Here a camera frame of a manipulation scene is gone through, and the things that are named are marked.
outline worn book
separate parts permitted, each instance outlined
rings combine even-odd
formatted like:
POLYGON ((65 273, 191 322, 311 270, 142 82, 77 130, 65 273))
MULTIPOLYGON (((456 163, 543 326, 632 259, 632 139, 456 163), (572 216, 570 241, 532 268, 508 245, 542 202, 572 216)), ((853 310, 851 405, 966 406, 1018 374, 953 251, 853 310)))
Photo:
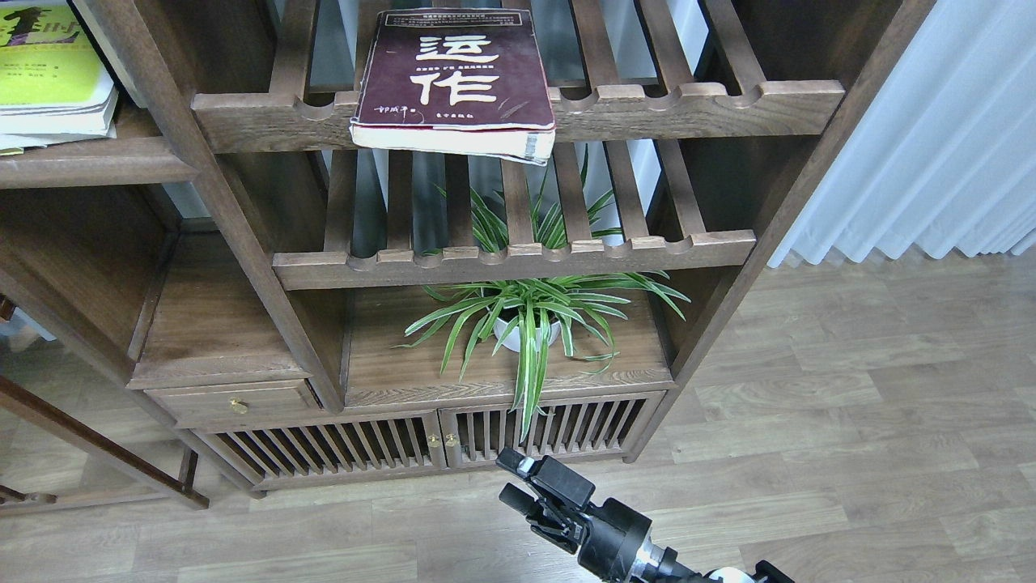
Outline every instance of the worn book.
POLYGON ((117 95, 65 2, 0 1, 0 148, 109 136, 117 95))
POLYGON ((378 14, 352 141, 545 165, 554 112, 528 10, 378 14))

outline white curtain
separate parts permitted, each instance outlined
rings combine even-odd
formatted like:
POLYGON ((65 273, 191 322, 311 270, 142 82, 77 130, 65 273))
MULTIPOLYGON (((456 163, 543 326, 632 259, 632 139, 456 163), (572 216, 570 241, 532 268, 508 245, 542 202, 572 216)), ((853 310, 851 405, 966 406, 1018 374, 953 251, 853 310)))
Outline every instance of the white curtain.
POLYGON ((940 0, 770 260, 1036 241, 1036 2, 940 0))

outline cabinet door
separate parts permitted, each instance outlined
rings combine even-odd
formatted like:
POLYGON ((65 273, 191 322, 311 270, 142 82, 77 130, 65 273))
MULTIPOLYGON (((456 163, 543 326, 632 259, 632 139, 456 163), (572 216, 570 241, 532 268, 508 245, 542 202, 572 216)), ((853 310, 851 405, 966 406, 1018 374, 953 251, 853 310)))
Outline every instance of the cabinet door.
POLYGON ((345 419, 207 438, 258 474, 255 490, 431 473, 447 466, 435 411, 345 419))
POLYGON ((665 391, 544 401, 522 441, 518 413, 507 406, 439 410, 452 468, 492 464, 503 447, 525 456, 622 456, 643 432, 665 391))

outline brass drawer knob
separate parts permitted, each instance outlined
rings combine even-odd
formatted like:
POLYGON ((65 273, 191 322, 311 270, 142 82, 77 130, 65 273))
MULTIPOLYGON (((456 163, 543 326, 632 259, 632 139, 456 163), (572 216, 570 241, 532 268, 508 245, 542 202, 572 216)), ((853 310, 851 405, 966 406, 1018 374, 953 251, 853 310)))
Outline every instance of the brass drawer knob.
POLYGON ((239 399, 230 400, 230 410, 238 415, 244 415, 249 412, 249 406, 239 399))

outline wooden bookcase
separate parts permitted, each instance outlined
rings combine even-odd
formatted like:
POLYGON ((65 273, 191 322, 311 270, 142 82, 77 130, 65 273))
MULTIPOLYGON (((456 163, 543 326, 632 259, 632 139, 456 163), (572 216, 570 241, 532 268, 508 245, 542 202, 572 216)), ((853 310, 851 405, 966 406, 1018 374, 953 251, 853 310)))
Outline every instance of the wooden bookcase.
MULTIPOLYGON (((932 0, 701 0, 700 56, 683 53, 664 0, 639 0, 658 71, 646 80, 620 77, 600 2, 571 0, 585 79, 550 91, 570 247, 533 240, 523 170, 502 163, 512 243, 481 251, 467 159, 445 155, 437 256, 411 242, 410 153, 388 153, 390 211, 357 214, 358 93, 310 87, 316 0, 288 0, 280 27, 259 0, 74 4, 148 109, 123 104, 116 140, 0 158, 0 293, 258 495, 479 467, 503 446, 634 461, 932 0), (654 141, 663 170, 648 208, 634 139, 654 141), (604 144, 621 244, 589 235, 577 141, 604 144), (148 185, 170 181, 191 182, 212 221, 181 218, 148 185), (382 249, 354 252, 356 221, 383 228, 382 249), (523 443, 513 356, 486 348, 457 382, 456 369, 438 375, 441 345, 392 348, 434 303, 422 284, 659 268, 694 301, 688 321, 635 297, 608 372, 557 349, 523 443)), ((343 14, 357 71, 386 7, 343 14)))

